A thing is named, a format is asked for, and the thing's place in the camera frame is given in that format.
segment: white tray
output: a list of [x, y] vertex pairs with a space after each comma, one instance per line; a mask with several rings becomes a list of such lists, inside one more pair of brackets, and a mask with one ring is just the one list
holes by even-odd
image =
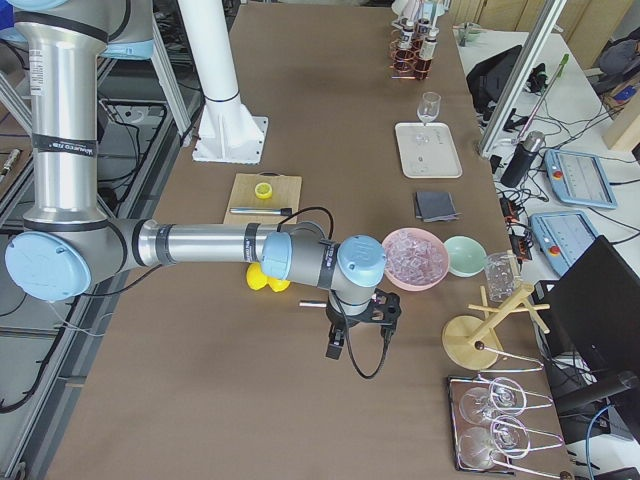
[[[418, 143], [422, 135], [426, 141]], [[396, 124], [396, 139], [400, 150], [402, 173], [409, 178], [458, 178], [462, 166], [451, 137], [444, 123]]]

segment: wooden cutting board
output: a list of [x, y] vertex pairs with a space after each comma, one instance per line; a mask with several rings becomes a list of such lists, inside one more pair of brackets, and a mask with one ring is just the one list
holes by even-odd
[[[271, 198], [261, 200], [256, 197], [254, 189], [258, 183], [267, 182], [271, 184], [273, 195]], [[294, 212], [300, 205], [300, 190], [302, 188], [302, 177], [290, 177], [287, 175], [255, 175], [247, 173], [236, 174], [233, 182], [227, 211], [224, 215], [225, 225], [242, 225], [250, 222], [257, 223], [278, 223], [284, 217], [274, 215], [237, 215], [229, 213], [230, 208], [251, 207], [251, 208], [291, 208]]]

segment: pen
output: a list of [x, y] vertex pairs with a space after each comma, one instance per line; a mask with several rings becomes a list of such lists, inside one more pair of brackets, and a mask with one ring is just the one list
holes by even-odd
[[0, 172], [0, 182], [2, 182], [4, 180], [4, 177], [6, 177], [7, 174], [11, 171], [11, 168], [13, 168], [13, 164], [16, 163], [16, 160], [18, 160], [18, 157], [21, 153], [22, 150], [18, 150], [17, 148], [11, 150], [9, 158], [7, 158], [7, 161], [4, 162], [2, 171]]
[[293, 214], [291, 208], [253, 208], [253, 207], [232, 207], [229, 213], [236, 215], [275, 215], [280, 217], [288, 217]]

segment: electronic equipment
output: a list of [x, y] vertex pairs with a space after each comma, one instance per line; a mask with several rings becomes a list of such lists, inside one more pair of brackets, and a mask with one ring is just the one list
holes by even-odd
[[531, 70], [531, 74], [529, 75], [529, 78], [527, 78], [527, 87], [529, 87], [529, 92], [538, 93], [547, 88], [546, 70], [547, 67], [544, 63], [539, 64]]
[[516, 256], [519, 262], [526, 262], [531, 260], [531, 248], [529, 235], [516, 235], [515, 233], [509, 234], [509, 243], [511, 243], [511, 250]]
[[529, 226], [558, 275], [564, 275], [598, 236], [598, 231], [580, 210], [537, 213], [529, 218]]
[[560, 201], [599, 208], [618, 206], [596, 155], [549, 149], [544, 162], [551, 187]]
[[511, 47], [476, 64], [469, 72], [467, 86], [473, 97], [473, 108], [478, 113], [483, 113], [489, 102], [498, 102], [521, 51], [522, 45]]
[[527, 174], [533, 160], [544, 145], [544, 134], [534, 130], [524, 141], [518, 143], [513, 158], [507, 165], [500, 183], [505, 187], [513, 188], [518, 185]]
[[[573, 394], [574, 405], [579, 405], [580, 397], [588, 398], [586, 393], [598, 387], [599, 399], [608, 397], [631, 434], [640, 440], [638, 275], [609, 241], [599, 236], [557, 282], [545, 301], [597, 379], [596, 384]], [[620, 381], [634, 377], [635, 381]]]

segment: black thermos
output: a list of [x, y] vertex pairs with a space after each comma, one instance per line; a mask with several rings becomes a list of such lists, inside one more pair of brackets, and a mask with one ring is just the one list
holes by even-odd
[[531, 163], [533, 159], [536, 158], [536, 155], [538, 155], [542, 145], [544, 145], [544, 134], [542, 132], [533, 131], [527, 135], [527, 138], [516, 147], [513, 158], [502, 174], [500, 183], [509, 188], [518, 185], [522, 177], [524, 177], [529, 171], [529, 168], [531, 168]]

